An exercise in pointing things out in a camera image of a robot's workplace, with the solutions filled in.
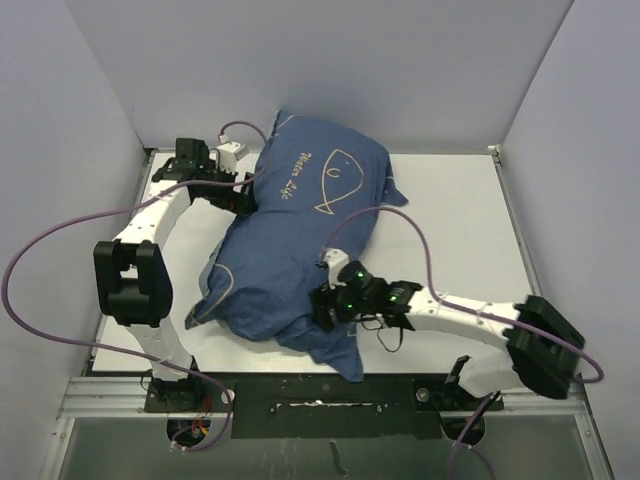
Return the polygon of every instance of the blue cloth bag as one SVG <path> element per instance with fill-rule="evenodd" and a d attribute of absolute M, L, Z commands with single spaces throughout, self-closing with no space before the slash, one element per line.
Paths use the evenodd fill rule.
<path fill-rule="evenodd" d="M 258 211 L 237 217 L 214 250 L 200 278 L 203 299 L 186 327 L 218 320 L 252 341 L 275 337 L 360 381 L 355 328 L 324 332 L 312 320 L 309 292 L 327 281 L 316 262 L 342 220 L 382 203 L 407 203 L 395 187 L 389 153 L 349 128 L 281 111 L 256 172 L 267 156 L 268 170 L 254 184 Z M 354 219 L 331 247 L 359 258 L 376 220 L 377 212 Z"/>

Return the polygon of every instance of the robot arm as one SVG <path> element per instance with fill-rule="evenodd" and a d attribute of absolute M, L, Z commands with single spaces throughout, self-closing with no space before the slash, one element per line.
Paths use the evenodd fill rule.
<path fill-rule="evenodd" d="M 225 140 L 215 149 L 216 158 L 211 159 L 209 148 L 202 140 L 177 139 L 176 156 L 153 174 L 146 200 L 187 180 L 237 181 L 236 164 L 248 149 Z M 180 216 L 196 198 L 238 215 L 249 215 L 256 210 L 251 184 L 239 192 L 230 187 L 208 185 L 180 188 L 139 211 L 113 241 L 99 242 L 94 249 L 102 312 L 124 326 L 145 353 L 184 368 L 197 368 L 197 365 L 180 342 L 169 316 L 173 289 L 162 248 Z M 152 375 L 159 390 L 162 385 L 192 380 L 185 373 L 160 363 L 153 364 Z M 187 385 L 182 390 L 193 389 Z"/>
<path fill-rule="evenodd" d="M 494 314 L 528 323 L 582 349 L 584 338 L 553 306 L 529 296 L 523 304 L 491 303 L 432 296 L 412 282 L 387 283 L 371 275 L 359 261 L 349 262 L 341 250 L 329 250 L 321 266 L 329 269 L 326 284 L 311 292 L 315 321 L 326 331 L 337 324 L 377 320 L 382 328 L 432 330 L 494 347 L 492 354 L 458 359 L 447 382 L 474 397 L 526 386 L 549 398 L 566 398 L 578 356 L 521 328 L 484 318 Z M 461 311 L 443 304 L 466 307 Z"/>

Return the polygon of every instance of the metal bar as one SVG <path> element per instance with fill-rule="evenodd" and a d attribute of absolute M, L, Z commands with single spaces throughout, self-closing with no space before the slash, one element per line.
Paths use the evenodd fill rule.
<path fill-rule="evenodd" d="M 140 384 L 139 378 L 130 377 L 82 377 L 69 381 L 60 410 L 61 418 L 122 418 L 122 417 L 185 417 L 198 412 L 180 414 L 150 414 L 144 412 L 148 381 Z M 526 389 L 503 394 L 505 410 L 487 412 L 487 415 L 579 415 L 586 411 L 582 396 L 570 394 L 567 400 L 550 400 Z M 469 412 L 443 413 L 443 416 L 461 416 Z M 214 414 L 224 417 L 225 414 Z"/>
<path fill-rule="evenodd" d="M 40 480 L 58 480 L 73 430 L 73 418 L 58 418 L 53 439 L 40 470 Z"/>
<path fill-rule="evenodd" d="M 540 286 L 540 281 L 538 280 L 538 275 L 536 273 L 533 260 L 531 259 L 531 252 L 529 250 L 529 246 L 527 245 L 527 241 L 524 237 L 524 234 L 522 233 L 522 228 L 520 226 L 520 223 L 518 222 L 518 217 L 513 207 L 513 200 L 511 198 L 511 195 L 509 193 L 509 188 L 507 187 L 507 184 L 504 178 L 504 172 L 502 171 L 502 161 L 498 156 L 498 154 L 493 155 L 493 163 L 496 168 L 496 174 L 498 175 L 500 188 L 502 189 L 502 195 L 504 196 L 504 201 L 507 206 L 507 212 L 509 213 L 509 218 L 511 219 L 511 225 L 516 235 L 516 241 L 518 242 L 518 248 L 520 249 L 520 256 L 522 257 L 522 261 L 524 263 L 524 270 L 527 274 L 527 279 L 529 280 L 531 292 L 534 295 L 542 295 L 542 288 Z"/>
<path fill-rule="evenodd" d="M 613 480 L 611 464 L 604 453 L 600 435 L 588 410 L 576 415 L 576 426 L 594 480 Z"/>

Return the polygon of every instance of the purple cable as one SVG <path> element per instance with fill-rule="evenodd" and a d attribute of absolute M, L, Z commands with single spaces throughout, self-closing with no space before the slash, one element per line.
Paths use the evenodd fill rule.
<path fill-rule="evenodd" d="M 471 418 L 467 420 L 467 423 L 462 429 L 462 431 L 460 432 L 460 435 L 458 435 L 458 438 L 456 438 L 455 441 L 453 442 L 453 447 L 451 448 L 451 454 L 449 455 L 449 460 L 447 462 L 447 480 L 453 480 L 453 464 L 455 463 L 456 457 L 458 456 L 458 451 L 460 447 L 462 447 L 463 445 L 466 445 L 462 443 L 462 439 L 465 437 L 465 435 L 467 434 L 471 426 L 475 424 L 476 420 L 482 414 L 482 412 L 484 411 L 484 408 L 487 406 L 487 404 L 490 401 L 491 401 L 491 395 L 487 395 L 484 398 L 484 400 L 482 400 L 482 402 L 480 403 L 476 411 L 473 412 L 473 415 L 471 415 Z M 482 453 L 480 453 L 479 451 L 471 447 L 471 445 L 468 445 L 468 447 L 471 451 L 473 451 L 476 455 L 480 457 L 480 459 L 487 466 L 487 469 L 491 474 L 491 478 L 493 480 L 496 480 L 495 471 L 493 469 L 493 466 L 489 462 L 489 460 Z"/>
<path fill-rule="evenodd" d="M 262 132 L 262 130 L 260 130 L 260 128 L 258 128 L 256 125 L 250 123 L 250 122 L 245 122 L 242 120 L 237 120 L 234 122 L 229 122 L 227 123 L 224 127 L 222 127 L 220 129 L 220 134 L 224 133 L 224 131 L 233 125 L 246 125 L 249 126 L 251 128 L 253 128 L 256 132 L 258 132 L 258 134 L 260 134 L 260 137 L 262 137 L 262 140 L 264 140 L 265 145 L 268 145 L 268 139 L 265 136 L 265 134 Z M 182 183 L 177 183 L 169 188 L 167 188 L 166 190 L 162 191 L 159 195 L 150 198 L 149 200 L 147 200 L 146 202 L 142 202 L 139 205 L 134 205 L 133 207 L 123 207 L 123 208 L 118 208 L 115 210 L 107 210 L 104 212 L 98 212 L 98 213 L 93 213 L 90 215 L 84 215 L 82 217 L 77 217 L 77 218 L 73 218 L 71 220 L 67 220 L 66 222 L 62 222 L 58 225 L 54 225 L 53 227 L 45 230 L 44 232 L 40 233 L 39 235 L 37 235 L 35 238 L 31 239 L 24 247 L 22 247 L 14 256 L 13 258 L 11 258 L 11 260 L 9 260 L 9 264 L 7 265 L 7 268 L 4 271 L 4 275 L 2 276 L 2 288 L 1 288 L 1 292 L 0 295 L 2 297 L 2 306 L 4 307 L 4 309 L 7 311 L 7 314 L 9 315 L 9 317 L 11 317 L 11 319 L 21 328 L 23 328 L 24 330 L 26 330 L 27 332 L 40 337 L 40 338 L 44 338 L 45 340 L 50 340 L 52 342 L 57 342 L 57 343 L 63 343 L 65 345 L 76 345 L 79 347 L 89 347 L 89 348 L 103 348 L 105 350 L 111 350 L 113 352 L 118 352 L 118 353 L 124 353 L 126 355 L 132 355 L 134 357 L 140 357 L 140 358 L 144 358 L 146 360 L 149 360 L 151 362 L 156 362 L 156 363 L 160 363 L 161 365 L 164 365 L 165 367 L 169 367 L 173 370 L 177 370 L 178 372 L 182 372 L 182 373 L 186 373 L 188 375 L 193 375 L 195 377 L 198 377 L 204 381 L 207 382 L 211 382 L 213 383 L 217 388 L 221 389 L 224 392 L 224 395 L 227 399 L 227 404 L 229 405 L 229 409 L 227 410 L 227 416 L 225 418 L 224 424 L 222 426 L 222 428 L 220 429 L 220 431 L 212 437 L 211 441 L 207 442 L 207 443 L 200 443 L 194 447 L 190 447 L 187 448 L 188 452 L 197 452 L 197 451 L 201 451 L 204 450 L 210 446 L 212 446 L 213 444 L 215 444 L 221 437 L 222 435 L 224 435 L 224 432 L 226 431 L 229 422 L 231 420 L 231 412 L 233 409 L 233 401 L 231 399 L 231 396 L 229 395 L 229 392 L 227 391 L 227 388 L 220 383 L 218 380 L 216 380 L 215 378 L 211 378 L 203 373 L 200 373 L 198 371 L 195 370 L 190 370 L 188 368 L 183 368 L 180 367 L 179 365 L 176 365 L 174 363 L 171 363 L 169 361 L 166 360 L 162 360 L 161 358 L 155 357 L 153 355 L 148 355 L 146 353 L 141 353 L 141 352 L 136 352 L 135 350 L 129 350 L 128 348 L 121 348 L 121 347 L 116 347 L 114 345 L 107 345 L 104 343 L 99 343 L 99 342 L 87 342 L 84 340 L 75 340 L 72 338 L 66 338 L 66 337 L 60 337 L 58 335 L 52 335 L 50 333 L 47 332 L 43 332 L 41 330 L 38 330 L 37 328 L 29 325 L 27 322 L 25 322 L 22 318 L 20 318 L 20 316 L 16 313 L 16 311 L 13 309 L 13 306 L 11 305 L 11 302 L 9 301 L 9 280 L 11 279 L 11 275 L 13 274 L 13 271 L 16 268 L 16 265 L 18 264 L 18 262 L 20 261 L 20 259 L 24 256 L 25 253 L 27 253 L 31 247 L 33 247 L 36 243 L 40 242 L 41 240 L 45 239 L 46 237 L 48 237 L 49 235 L 57 232 L 58 230 L 62 230 L 63 228 L 67 228 L 70 227 L 72 225 L 76 225 L 78 223 L 83 223 L 83 222 L 88 222 L 89 220 L 96 220 L 98 218 L 104 218 L 104 217 L 112 217 L 115 215 L 122 215 L 124 213 L 131 213 L 131 212 L 136 212 L 138 210 L 141 210 L 143 208 L 148 207 L 149 205 L 152 205 L 153 203 L 157 202 L 160 198 L 165 197 L 167 195 L 169 195 L 171 192 L 174 192 L 175 190 L 182 188 L 182 187 L 187 187 L 190 185 L 210 185 L 210 186 L 214 186 L 214 187 L 235 187 L 238 185 L 247 185 L 248 183 L 251 183 L 253 181 L 255 181 L 257 178 L 259 178 L 267 169 L 269 161 L 270 161 L 270 151 L 267 150 L 267 157 L 265 159 L 265 164 L 264 167 L 262 167 L 262 169 L 260 170 L 260 172 L 258 172 L 255 176 L 253 176 L 252 178 L 248 179 L 248 180 L 244 180 L 242 182 L 235 182 L 235 183 L 226 183 L 226 182 L 210 182 L 210 181 L 206 181 L 206 180 L 188 180 L 186 182 L 182 182 Z"/>
<path fill-rule="evenodd" d="M 429 293 L 431 294 L 431 296 L 433 298 L 439 298 L 438 293 L 436 292 L 436 289 L 435 289 L 435 287 L 433 285 L 433 274 L 432 274 L 432 271 L 431 271 L 431 251 L 429 250 L 429 245 L 427 244 L 427 239 L 425 238 L 424 233 L 422 233 L 422 230 L 420 230 L 420 227 L 418 226 L 418 224 L 411 217 L 409 217 L 406 213 L 401 212 L 400 210 L 397 210 L 397 209 L 391 208 L 391 207 L 380 206 L 380 207 L 365 208 L 363 210 L 360 210 L 360 211 L 358 211 L 356 213 L 353 213 L 353 214 L 349 215 L 336 228 L 333 229 L 333 231 L 331 232 L 331 235 L 329 235 L 329 239 L 325 243 L 324 249 L 326 250 L 327 248 L 329 248 L 329 245 L 335 239 L 336 235 L 338 234 L 338 231 L 342 227 L 344 227 L 347 223 L 349 223 L 351 220 L 353 220 L 354 218 L 359 217 L 360 215 L 363 215 L 365 213 L 370 213 L 370 212 L 375 212 L 375 211 L 380 211 L 380 210 L 383 210 L 383 211 L 386 211 L 386 212 L 395 213 L 396 215 L 401 216 L 407 222 L 409 222 L 409 224 L 416 231 L 416 233 L 420 237 L 420 241 L 422 242 L 422 247 L 424 248 L 424 254 L 425 254 L 425 259 L 426 259 L 426 263 L 427 263 L 427 288 L 429 289 Z M 454 310 L 458 310 L 460 312 L 469 313 L 469 314 L 472 314 L 472 315 L 480 315 L 481 317 L 487 318 L 489 320 L 495 320 L 496 322 L 504 323 L 504 324 L 510 325 L 512 327 L 518 327 L 518 328 L 522 328 L 524 330 L 528 330 L 531 333 L 535 333 L 536 335 L 539 335 L 539 336 L 541 336 L 543 338 L 546 338 L 547 340 L 550 340 L 550 341 L 560 345 L 561 347 L 566 348 L 567 350 L 569 350 L 574 355 L 579 356 L 580 358 L 585 360 L 587 363 L 589 363 L 597 372 L 597 376 L 594 377 L 594 378 L 583 379 L 583 378 L 580 378 L 580 377 L 574 377 L 574 381 L 576 383 L 596 383 L 596 382 L 601 381 L 604 378 L 604 370 L 602 369 L 600 364 L 598 362 L 596 362 L 595 359 L 593 359 L 589 354 L 583 352 L 578 347 L 576 347 L 574 345 L 571 345 L 569 342 L 566 342 L 565 340 L 562 340 L 561 338 L 556 337 L 555 335 L 553 335 L 553 334 L 551 334 L 549 332 L 546 332 L 546 331 L 544 331 L 544 330 L 542 330 L 542 329 L 540 329 L 538 327 L 535 327 L 533 325 L 529 325 L 529 324 L 526 324 L 526 323 L 521 323 L 521 322 L 518 322 L 516 320 L 511 320 L 510 318 L 501 317 L 499 315 L 494 315 L 493 313 L 477 312 L 476 310 L 474 310 L 472 308 L 468 308 L 468 307 L 465 307 L 463 305 L 458 305 L 458 304 L 455 304 L 455 303 L 451 303 L 451 302 L 448 302 L 446 300 L 441 300 L 440 304 L 445 306 L 445 307 L 449 307 L 449 308 L 452 308 Z"/>

